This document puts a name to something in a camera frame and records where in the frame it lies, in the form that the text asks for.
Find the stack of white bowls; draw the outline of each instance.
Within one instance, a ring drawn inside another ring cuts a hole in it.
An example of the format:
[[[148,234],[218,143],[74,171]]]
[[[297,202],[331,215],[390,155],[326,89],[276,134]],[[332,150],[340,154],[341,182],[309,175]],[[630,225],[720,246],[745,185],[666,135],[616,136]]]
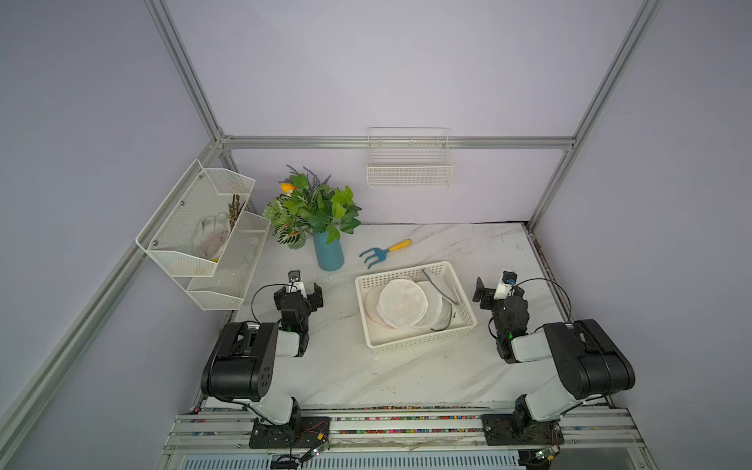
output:
[[[391,329],[441,329],[451,312],[449,302],[430,282],[414,282],[409,277],[374,287],[364,304],[370,320]]]

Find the white marble table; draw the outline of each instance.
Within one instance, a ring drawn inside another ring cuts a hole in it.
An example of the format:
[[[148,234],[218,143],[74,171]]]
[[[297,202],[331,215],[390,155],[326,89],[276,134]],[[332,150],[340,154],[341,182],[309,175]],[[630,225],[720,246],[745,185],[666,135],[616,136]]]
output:
[[[391,253],[385,262],[365,268],[358,255],[370,247],[387,248],[405,238],[412,246]],[[507,407],[556,373],[553,362],[506,364],[496,352],[487,323],[490,311],[472,303],[478,326],[462,338],[372,353],[365,344],[355,291],[361,274],[449,261],[469,299],[480,276],[495,286],[502,271],[520,281],[541,277],[541,269],[519,223],[462,225],[366,225],[342,235],[344,266],[321,270],[312,240],[291,250],[269,237],[236,321],[250,320],[250,299],[264,284],[287,281],[299,269],[307,289],[316,282],[324,307],[311,315],[311,342],[303,357],[277,358],[273,390],[298,399],[303,408],[355,408],[368,405],[465,405]],[[272,298],[277,287],[264,289],[253,309],[260,321],[280,314]],[[528,331],[562,317],[544,281],[525,284],[529,302]]]

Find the artificial plant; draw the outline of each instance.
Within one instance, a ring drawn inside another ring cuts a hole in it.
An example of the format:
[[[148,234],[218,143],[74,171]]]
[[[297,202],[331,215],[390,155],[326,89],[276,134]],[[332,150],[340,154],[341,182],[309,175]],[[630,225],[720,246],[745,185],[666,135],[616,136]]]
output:
[[[331,175],[321,181],[306,167],[307,174],[287,167],[290,176],[280,181],[284,194],[270,202],[263,213],[271,220],[277,241],[297,249],[305,244],[308,233],[327,232],[327,244],[339,240],[340,231],[352,234],[360,225],[356,218],[360,208],[353,202],[350,187],[331,188],[327,184]]]

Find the white wire shelf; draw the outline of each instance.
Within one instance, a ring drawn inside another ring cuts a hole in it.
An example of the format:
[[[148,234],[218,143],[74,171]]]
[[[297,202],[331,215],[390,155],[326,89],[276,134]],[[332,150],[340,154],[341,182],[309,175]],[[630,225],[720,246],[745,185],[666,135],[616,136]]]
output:
[[[245,299],[271,221],[250,212],[252,178],[224,168],[203,168],[198,160],[186,173],[196,176],[165,222],[150,232],[155,225],[150,220],[136,244],[202,310],[235,310]],[[224,248],[216,259],[200,256],[194,247],[198,224],[207,217],[227,215],[233,196],[240,198],[240,213]],[[191,279],[181,282],[181,277]]]
[[[366,180],[369,188],[448,188],[449,129],[371,127]]]

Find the blue vase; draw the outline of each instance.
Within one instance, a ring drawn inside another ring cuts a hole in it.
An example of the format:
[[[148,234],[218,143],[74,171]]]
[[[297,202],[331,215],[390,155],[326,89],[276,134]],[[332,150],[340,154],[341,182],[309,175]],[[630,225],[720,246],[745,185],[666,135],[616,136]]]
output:
[[[344,253],[339,240],[334,240],[326,244],[329,233],[314,233],[314,247],[316,247],[316,260],[319,262],[319,268],[324,271],[337,271],[344,264]]]

